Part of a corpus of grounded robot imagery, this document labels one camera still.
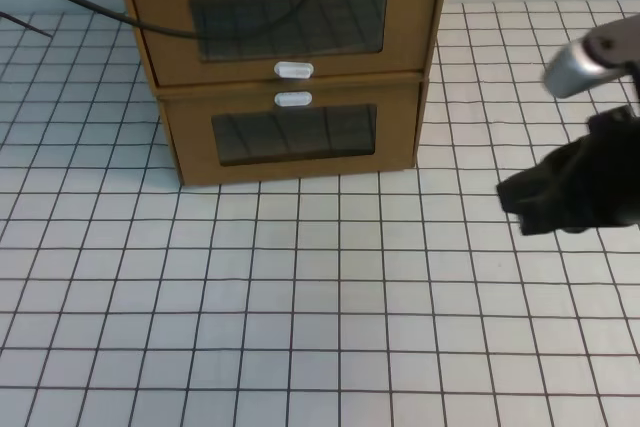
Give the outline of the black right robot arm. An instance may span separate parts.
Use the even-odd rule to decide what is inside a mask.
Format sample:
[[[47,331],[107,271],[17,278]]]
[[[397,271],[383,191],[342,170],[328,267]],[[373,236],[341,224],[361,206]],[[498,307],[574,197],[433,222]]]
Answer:
[[[496,186],[524,236],[639,222],[639,118],[623,105],[590,117],[588,133]]]

